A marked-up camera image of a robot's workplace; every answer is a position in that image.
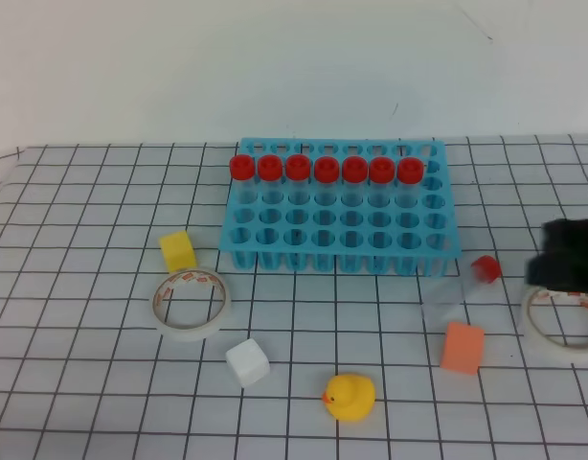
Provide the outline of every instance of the masking tape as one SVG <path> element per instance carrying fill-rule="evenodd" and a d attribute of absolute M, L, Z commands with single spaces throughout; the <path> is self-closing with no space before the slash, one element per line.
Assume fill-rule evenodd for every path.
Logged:
<path fill-rule="evenodd" d="M 531 305 L 536 300 L 549 300 L 552 298 L 569 297 L 577 299 L 579 305 L 588 310 L 588 294 L 582 292 L 557 292 L 547 290 L 544 287 L 529 286 L 522 299 L 521 325 L 526 339 L 535 350 L 547 357 L 565 363 L 581 363 L 588 361 L 588 343 L 577 345 L 563 345 L 554 342 L 550 337 L 542 333 L 534 323 L 531 316 Z"/>
<path fill-rule="evenodd" d="M 221 292 L 222 304 L 221 309 L 217 312 L 213 319 L 201 326 L 195 327 L 180 327 L 171 326 L 159 317 L 158 311 L 164 299 L 168 299 L 174 289 L 178 286 L 186 285 L 188 283 L 196 283 L 199 285 L 213 286 Z M 206 268 L 195 268 L 192 270 L 179 271 L 170 275 L 162 282 L 156 293 L 153 295 L 151 301 L 151 311 L 156 321 L 156 329 L 165 337 L 171 338 L 179 342 L 195 342 L 202 340 L 209 335 L 215 334 L 219 331 L 221 324 L 230 312 L 231 299 L 230 292 L 224 279 L 214 271 Z"/>

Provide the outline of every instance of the test tube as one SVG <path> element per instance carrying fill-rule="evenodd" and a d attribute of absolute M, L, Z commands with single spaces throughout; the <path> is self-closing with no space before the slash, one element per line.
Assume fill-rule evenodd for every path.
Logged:
<path fill-rule="evenodd" d="M 460 276 L 445 277 L 430 292 L 423 294 L 421 313 L 425 321 L 435 327 L 445 327 L 456 306 L 474 293 L 482 294 L 484 288 L 502 273 L 500 264 L 492 256 L 482 256 L 470 266 L 460 264 L 460 267 Z"/>
<path fill-rule="evenodd" d="M 256 201 L 256 181 L 254 180 L 254 159 L 249 155 L 236 155 L 230 160 L 230 176 L 237 200 L 241 204 Z"/>
<path fill-rule="evenodd" d="M 277 204 L 283 199 L 282 159 L 277 155 L 264 155 L 258 160 L 258 175 L 262 186 L 262 200 L 267 204 Z"/>
<path fill-rule="evenodd" d="M 343 196 L 341 201 L 346 206 L 354 207 L 364 200 L 364 186 L 369 167 L 364 158 L 350 156 L 343 162 Z"/>
<path fill-rule="evenodd" d="M 396 166 L 390 158 L 378 157 L 369 164 L 369 204 L 375 208 L 383 208 L 390 202 L 390 189 L 394 181 Z"/>
<path fill-rule="evenodd" d="M 307 203 L 309 201 L 309 177 L 311 176 L 311 161 L 308 157 L 297 154 L 285 160 L 285 176 L 288 180 L 290 203 Z"/>
<path fill-rule="evenodd" d="M 313 168 L 317 180 L 315 201 L 320 206 L 329 206 L 336 201 L 336 182 L 339 179 L 339 162 L 329 156 L 323 156 L 315 161 Z"/>
<path fill-rule="evenodd" d="M 419 183 L 424 176 L 424 164 L 417 158 L 403 158 L 398 163 L 396 205 L 413 208 L 418 202 Z"/>

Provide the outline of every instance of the blue test tube rack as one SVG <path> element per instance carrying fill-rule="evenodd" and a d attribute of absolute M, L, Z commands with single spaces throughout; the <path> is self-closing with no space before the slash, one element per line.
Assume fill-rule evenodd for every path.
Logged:
<path fill-rule="evenodd" d="M 342 164 L 351 155 L 367 162 L 376 156 L 395 161 L 413 156 L 424 163 L 418 202 L 411 208 L 396 205 L 397 181 L 387 206 L 375 208 L 366 199 L 355 207 L 341 201 L 343 180 L 337 184 L 334 204 L 315 202 L 316 183 L 311 173 L 309 201 L 294 205 L 288 200 L 283 178 L 283 200 L 276 204 L 258 198 L 239 204 L 230 193 L 219 248 L 230 252 L 238 269 L 256 263 L 265 269 L 316 270 L 332 272 L 335 259 L 341 271 L 355 273 L 363 265 L 374 274 L 389 273 L 442 276 L 449 261 L 461 253 L 454 199 L 449 182 L 445 146 L 439 141 L 346 141 L 335 139 L 244 138 L 238 153 L 251 155 L 256 165 L 267 154 L 282 161 L 302 153 L 314 162 L 332 156 Z"/>

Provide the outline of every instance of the red cap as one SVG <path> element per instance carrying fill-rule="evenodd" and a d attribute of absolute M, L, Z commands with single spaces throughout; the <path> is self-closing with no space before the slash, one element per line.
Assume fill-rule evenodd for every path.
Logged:
<path fill-rule="evenodd" d="M 311 161 L 305 155 L 292 155 L 285 160 L 285 175 L 292 180 L 309 179 Z"/>
<path fill-rule="evenodd" d="M 329 184 L 339 178 L 339 162 L 329 156 L 323 156 L 315 161 L 313 174 L 318 182 Z"/>
<path fill-rule="evenodd" d="M 258 160 L 258 175 L 262 180 L 281 179 L 283 174 L 282 159 L 277 155 L 264 155 Z"/>
<path fill-rule="evenodd" d="M 247 180 L 254 176 L 254 159 L 249 155 L 236 155 L 230 159 L 230 175 L 235 180 Z"/>
<path fill-rule="evenodd" d="M 377 184 L 387 184 L 394 180 L 396 166 L 390 158 L 374 158 L 369 164 L 369 177 Z"/>
<path fill-rule="evenodd" d="M 343 179 L 351 184 L 364 181 L 369 174 L 369 167 L 364 158 L 350 156 L 343 162 Z"/>
<path fill-rule="evenodd" d="M 397 178 L 403 184 L 417 184 L 424 176 L 424 164 L 417 158 L 403 158 L 398 162 Z"/>
<path fill-rule="evenodd" d="M 477 281 L 481 283 L 493 283 L 501 276 L 501 266 L 492 256 L 482 256 L 470 265 Z"/>

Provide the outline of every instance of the rubber duck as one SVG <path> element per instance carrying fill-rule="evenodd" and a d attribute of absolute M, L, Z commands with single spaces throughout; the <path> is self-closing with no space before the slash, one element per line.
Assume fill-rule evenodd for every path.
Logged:
<path fill-rule="evenodd" d="M 355 374 L 334 376 L 328 381 L 322 401 L 336 420 L 357 422 L 373 410 L 373 381 Z"/>

